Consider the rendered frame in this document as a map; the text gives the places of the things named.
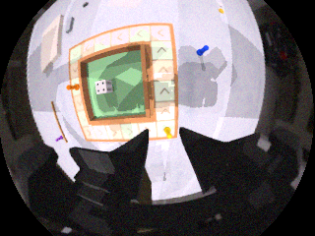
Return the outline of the yellow pawn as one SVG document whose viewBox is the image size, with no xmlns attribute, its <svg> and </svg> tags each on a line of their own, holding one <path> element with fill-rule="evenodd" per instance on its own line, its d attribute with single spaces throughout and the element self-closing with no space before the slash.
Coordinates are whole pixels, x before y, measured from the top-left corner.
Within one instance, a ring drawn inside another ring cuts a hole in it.
<svg viewBox="0 0 315 236">
<path fill-rule="evenodd" d="M 166 133 L 166 137 L 172 139 L 172 134 L 170 134 L 170 127 L 164 127 L 164 132 Z"/>
</svg>

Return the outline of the square wooden game board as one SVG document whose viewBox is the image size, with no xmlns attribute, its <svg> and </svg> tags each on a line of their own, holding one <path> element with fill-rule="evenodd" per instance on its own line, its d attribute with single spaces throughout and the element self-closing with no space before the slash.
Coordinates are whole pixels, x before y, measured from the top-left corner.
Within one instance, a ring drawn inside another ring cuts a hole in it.
<svg viewBox="0 0 315 236">
<path fill-rule="evenodd" d="M 121 28 L 115 28 L 115 29 L 110 29 L 107 31 L 103 31 L 103 32 L 99 32 L 96 35 L 92 35 L 90 36 L 90 38 L 87 38 L 87 40 L 90 40 L 92 38 L 95 38 L 95 36 L 99 36 L 99 35 L 103 35 L 106 34 L 107 32 L 111 32 L 111 31 L 116 31 L 116 30 L 121 30 L 121 29 L 127 29 L 127 28 L 134 28 L 134 27 L 170 27 L 169 31 L 170 31 L 170 35 L 172 35 L 170 37 L 170 40 L 172 40 L 172 55 L 173 55 L 173 70 L 174 70 L 174 93 L 176 93 L 176 121 L 174 121 L 174 137 L 172 137 L 173 139 L 177 138 L 177 133 L 178 133 L 178 78 L 177 78 L 177 63 L 176 63 L 176 59 L 177 59 L 177 52 L 176 52 L 176 44 L 174 44 L 174 28 L 173 28 L 173 24 L 161 24 L 161 23 L 153 23 L 153 24 L 135 24 L 135 25 L 127 25 L 127 27 L 121 27 Z M 76 44 L 76 46 L 80 46 L 80 44 L 82 43 L 78 43 Z M 72 48 L 75 48 L 76 46 L 72 46 Z M 70 51 L 72 50 L 72 48 L 70 48 Z M 153 78 L 154 78 L 154 67 L 153 67 L 153 56 L 151 56 L 151 43 L 150 42 L 145 42 L 145 48 L 146 48 L 146 59 L 147 59 L 147 64 L 146 64 L 146 68 L 147 68 L 147 79 L 149 79 L 149 91 L 150 91 L 150 95 L 149 95 L 149 104 L 150 104 L 150 121 L 151 122 L 156 122 L 157 121 L 157 117 L 155 117 L 155 99 L 154 99 L 154 82 L 153 82 Z M 68 51 L 68 56 L 71 55 L 71 52 Z M 71 58 L 71 56 L 70 56 Z M 68 64 L 70 64 L 71 66 L 71 60 L 70 58 L 68 58 Z M 70 66 L 68 66 L 68 68 L 70 68 Z M 71 70 L 71 68 L 70 68 Z M 68 76 L 70 76 L 70 86 L 72 85 L 71 83 L 71 72 L 70 70 L 68 70 Z M 74 99 L 74 95 L 72 95 L 72 101 L 74 101 L 74 107 L 75 107 L 75 111 L 76 111 L 76 117 L 78 117 L 79 119 L 79 114 L 78 114 L 78 110 L 76 110 L 76 106 L 75 106 L 75 99 Z M 106 125 L 103 126 L 107 126 L 107 125 L 121 125 L 121 123 L 134 123 L 134 122 L 150 122 L 150 121 L 133 121 L 133 122 L 118 122 L 118 123 L 106 123 Z M 82 133 L 84 135 L 84 138 L 86 138 L 86 141 L 88 142 L 129 142 L 130 139 L 122 139 L 122 141 L 117 141 L 117 139 L 110 139 L 110 141 L 106 141 L 105 139 L 99 139 L 99 141 L 97 139 L 87 139 L 86 134 L 84 134 L 84 130 L 82 127 L 82 123 L 79 122 L 80 125 L 80 129 L 82 129 Z M 162 139 L 168 139 L 167 137 L 162 137 L 162 138 L 150 138 L 150 141 L 162 141 Z"/>
</svg>

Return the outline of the blue pawn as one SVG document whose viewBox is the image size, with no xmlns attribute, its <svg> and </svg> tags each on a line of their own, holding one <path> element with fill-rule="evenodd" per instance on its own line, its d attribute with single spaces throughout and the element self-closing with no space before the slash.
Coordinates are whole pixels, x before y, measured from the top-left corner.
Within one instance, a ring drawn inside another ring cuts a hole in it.
<svg viewBox="0 0 315 236">
<path fill-rule="evenodd" d="M 197 55 L 202 55 L 206 50 L 209 50 L 209 46 L 204 46 L 202 48 L 198 48 Z"/>
</svg>

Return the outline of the white die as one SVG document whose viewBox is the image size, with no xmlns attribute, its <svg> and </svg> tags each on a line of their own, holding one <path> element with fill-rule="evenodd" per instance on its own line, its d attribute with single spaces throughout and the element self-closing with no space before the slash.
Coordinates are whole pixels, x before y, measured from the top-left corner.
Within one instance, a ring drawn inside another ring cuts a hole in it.
<svg viewBox="0 0 315 236">
<path fill-rule="evenodd" d="M 110 91 L 113 91 L 113 84 L 111 80 L 99 80 L 99 82 L 95 82 L 95 93 L 97 94 L 106 94 Z"/>
</svg>

